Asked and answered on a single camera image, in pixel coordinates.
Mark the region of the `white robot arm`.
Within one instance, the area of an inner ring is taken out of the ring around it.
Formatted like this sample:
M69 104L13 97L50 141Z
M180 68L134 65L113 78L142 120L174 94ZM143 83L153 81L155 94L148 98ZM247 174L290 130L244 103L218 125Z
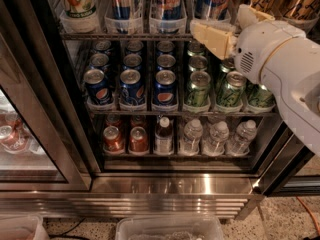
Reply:
M320 155L320 45L248 5L240 6L237 21L239 34L229 23L205 20L193 20L190 31L216 57L232 57L237 71L271 91L289 129Z

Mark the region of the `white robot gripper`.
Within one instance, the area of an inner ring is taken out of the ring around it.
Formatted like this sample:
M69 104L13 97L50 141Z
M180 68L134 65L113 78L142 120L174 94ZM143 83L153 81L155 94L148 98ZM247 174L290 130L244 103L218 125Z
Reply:
M220 60L232 57L235 51L235 68L250 82L258 84L260 71L268 58L285 42L306 36L303 30L285 21L274 20L275 17L268 13L241 4L237 21L244 30L238 41L236 27L221 21L192 20L190 32L195 40Z

